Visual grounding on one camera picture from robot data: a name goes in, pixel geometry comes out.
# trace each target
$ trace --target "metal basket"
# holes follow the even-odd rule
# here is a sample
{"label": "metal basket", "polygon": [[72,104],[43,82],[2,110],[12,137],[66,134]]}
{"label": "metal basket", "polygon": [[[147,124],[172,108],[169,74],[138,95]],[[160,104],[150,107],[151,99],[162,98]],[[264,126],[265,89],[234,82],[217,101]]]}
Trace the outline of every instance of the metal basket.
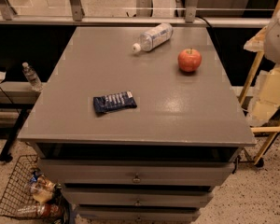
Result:
{"label": "metal basket", "polygon": [[[0,200],[0,217],[11,217],[19,220],[52,219],[51,217],[36,217],[34,214],[26,214],[24,217],[17,216],[19,208],[29,204],[37,204],[37,201],[26,188],[27,183],[33,175],[33,171],[37,170],[37,160],[37,155],[23,155],[18,158]],[[64,206],[64,199],[62,196],[58,197],[53,202]]]}

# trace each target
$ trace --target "drawer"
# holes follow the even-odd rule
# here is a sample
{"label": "drawer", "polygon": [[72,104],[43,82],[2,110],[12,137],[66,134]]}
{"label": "drawer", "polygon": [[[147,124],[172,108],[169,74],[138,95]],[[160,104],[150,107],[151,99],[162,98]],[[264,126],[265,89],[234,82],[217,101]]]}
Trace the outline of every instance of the drawer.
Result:
{"label": "drawer", "polygon": [[191,191],[188,187],[144,186],[90,186],[67,188],[63,185],[64,198],[71,204],[205,207],[213,198],[211,192]]}
{"label": "drawer", "polygon": [[38,167],[60,183],[219,186],[234,164],[40,160]]}
{"label": "drawer", "polygon": [[200,212],[193,209],[158,209],[158,208],[127,208],[78,206],[75,212],[91,220],[132,220],[132,221],[195,221]]}

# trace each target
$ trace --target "water bottle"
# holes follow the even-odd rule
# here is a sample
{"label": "water bottle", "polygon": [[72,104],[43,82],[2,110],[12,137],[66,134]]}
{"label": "water bottle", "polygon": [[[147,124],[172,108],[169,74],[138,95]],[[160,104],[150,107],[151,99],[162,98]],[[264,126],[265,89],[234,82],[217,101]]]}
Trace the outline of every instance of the water bottle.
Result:
{"label": "water bottle", "polygon": [[162,23],[152,29],[149,29],[148,31],[140,34],[139,43],[133,44],[133,52],[136,53],[140,50],[150,51],[169,40],[172,33],[173,28],[168,23]]}
{"label": "water bottle", "polygon": [[41,90],[43,89],[43,85],[34,68],[28,63],[23,63],[22,67],[22,72],[25,74],[27,80],[31,84],[32,90],[41,92]]}

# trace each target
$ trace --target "red apple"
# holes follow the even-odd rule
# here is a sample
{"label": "red apple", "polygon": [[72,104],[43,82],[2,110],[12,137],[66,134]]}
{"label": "red apple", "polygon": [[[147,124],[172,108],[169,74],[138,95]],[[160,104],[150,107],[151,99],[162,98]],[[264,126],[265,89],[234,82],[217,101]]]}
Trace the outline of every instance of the red apple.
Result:
{"label": "red apple", "polygon": [[195,71],[202,62],[202,55],[196,49],[184,49],[178,54],[179,68],[185,72]]}

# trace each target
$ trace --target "floor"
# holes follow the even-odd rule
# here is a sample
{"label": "floor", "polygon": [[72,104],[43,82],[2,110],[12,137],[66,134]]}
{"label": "floor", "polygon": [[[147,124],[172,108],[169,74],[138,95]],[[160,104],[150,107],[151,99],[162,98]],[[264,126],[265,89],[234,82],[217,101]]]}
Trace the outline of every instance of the floor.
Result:
{"label": "floor", "polygon": [[[251,157],[256,155],[265,137],[258,138],[256,147],[248,148]],[[0,152],[5,140],[0,140]],[[35,154],[25,143],[16,142],[12,147],[13,160],[0,163],[0,199],[19,156]],[[237,172],[224,184],[214,189],[214,199],[201,209],[195,224],[280,224],[280,135],[264,156],[265,164],[256,168],[250,163],[240,163]],[[43,220],[16,220],[0,217],[0,224],[40,224]],[[76,224],[127,224],[132,221],[92,221],[77,217]]]}
{"label": "floor", "polygon": [[[43,12],[55,16],[58,4],[61,0],[24,0],[29,2],[26,6],[18,6],[18,11],[22,15],[42,15]],[[82,0],[86,8],[87,16],[107,17],[126,16],[128,11],[130,15],[134,14],[134,0],[116,0],[117,6],[125,9],[114,9],[110,4],[104,3],[105,0]],[[168,0],[154,0],[154,4],[160,7],[170,7]],[[22,0],[11,0],[11,3],[22,3]],[[172,16],[172,12],[164,14],[163,9],[156,9],[154,16]],[[63,13],[58,15],[71,14],[70,10],[64,7]],[[256,147],[248,148],[247,151],[251,157],[255,156],[259,147],[264,142],[265,137],[258,138]],[[6,140],[0,139],[0,152]],[[13,160],[9,163],[0,162],[0,199],[4,193],[5,187],[12,174],[17,159],[21,155],[35,154],[34,150],[25,143],[16,142],[10,150]],[[269,152],[264,156],[265,165],[263,168],[256,168],[249,163],[240,163],[237,172],[230,175],[221,187],[214,189],[214,199],[205,208],[201,209],[201,216],[195,224],[280,224],[280,135],[273,143]],[[45,220],[25,220],[19,221],[14,218],[0,217],[0,224],[40,224],[48,223]],[[76,218],[76,224],[127,224],[134,223],[130,221],[89,221],[80,217]]]}

